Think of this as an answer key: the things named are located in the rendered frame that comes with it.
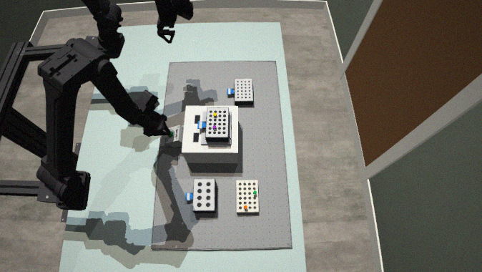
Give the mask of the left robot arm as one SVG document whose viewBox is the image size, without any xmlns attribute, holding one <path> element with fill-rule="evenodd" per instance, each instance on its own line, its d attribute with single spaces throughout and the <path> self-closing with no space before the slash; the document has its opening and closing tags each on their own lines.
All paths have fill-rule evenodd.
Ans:
<svg viewBox="0 0 482 272">
<path fill-rule="evenodd" d="M 118 28 L 122 26 L 119 25 L 119 22 L 123 21 L 122 10 L 109 0 L 82 1 L 97 22 L 99 31 L 97 48 L 105 54 L 117 54 L 123 39 L 123 33 L 117 32 Z M 194 14 L 190 0 L 155 0 L 155 4 L 159 10 L 167 10 L 172 6 L 169 11 L 164 11 L 166 22 L 175 22 L 177 11 L 177 15 L 187 20 L 190 20 Z"/>
</svg>

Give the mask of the cream tube rack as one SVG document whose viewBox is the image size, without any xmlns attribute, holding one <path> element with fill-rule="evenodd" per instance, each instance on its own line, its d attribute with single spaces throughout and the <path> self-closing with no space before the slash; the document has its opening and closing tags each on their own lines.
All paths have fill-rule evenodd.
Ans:
<svg viewBox="0 0 482 272">
<path fill-rule="evenodd" d="M 253 195 L 254 190 L 257 191 L 255 195 Z M 245 205 L 247 209 L 244 209 Z M 257 180 L 237 180 L 237 213 L 258 212 Z"/>
</svg>

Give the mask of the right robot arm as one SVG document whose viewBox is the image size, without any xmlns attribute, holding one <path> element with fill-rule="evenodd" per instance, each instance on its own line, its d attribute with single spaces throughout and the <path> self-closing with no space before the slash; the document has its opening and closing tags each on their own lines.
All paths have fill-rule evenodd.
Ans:
<svg viewBox="0 0 482 272">
<path fill-rule="evenodd" d="M 160 114 L 154 111 L 159 98 L 145 90 L 133 102 L 117 74 L 109 56 L 83 38 L 68 40 L 38 65 L 46 94 L 47 155 L 41 159 L 36 177 L 56 196 L 58 208 L 84 206 L 87 174 L 74 170 L 72 157 L 76 101 L 82 84 L 91 81 L 115 112 L 132 125 L 143 125 L 148 113 L 159 122 Z"/>
</svg>

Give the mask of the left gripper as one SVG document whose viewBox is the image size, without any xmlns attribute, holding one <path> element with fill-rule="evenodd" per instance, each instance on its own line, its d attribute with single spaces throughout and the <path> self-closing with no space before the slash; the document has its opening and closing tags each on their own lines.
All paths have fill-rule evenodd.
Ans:
<svg viewBox="0 0 482 272">
<path fill-rule="evenodd" d="M 169 27 L 169 28 L 174 28 L 174 23 L 175 22 L 166 22 L 164 18 L 164 11 L 169 11 L 172 7 L 170 7 L 167 10 L 159 10 L 158 14 L 158 21 L 157 21 L 157 35 L 161 38 L 163 38 L 168 44 L 172 43 L 172 40 L 174 38 L 175 31 L 170 31 L 169 29 L 164 29 L 164 27 Z M 170 40 L 168 40 L 165 35 L 170 35 Z"/>
</svg>

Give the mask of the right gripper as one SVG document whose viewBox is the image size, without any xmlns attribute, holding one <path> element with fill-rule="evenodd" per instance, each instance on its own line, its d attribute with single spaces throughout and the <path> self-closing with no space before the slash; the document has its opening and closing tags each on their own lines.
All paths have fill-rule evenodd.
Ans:
<svg viewBox="0 0 482 272">
<path fill-rule="evenodd" d="M 167 127 L 165 121 L 167 121 L 167 116 L 164 114 L 160 115 L 159 122 L 156 120 L 153 120 L 151 117 L 149 117 L 148 113 L 148 118 L 147 121 L 143 124 L 140 125 L 144 128 L 143 134 L 150 137 L 150 136 L 160 136 L 160 135 L 170 135 L 170 130 Z M 166 132 L 164 132 L 165 130 Z"/>
</svg>

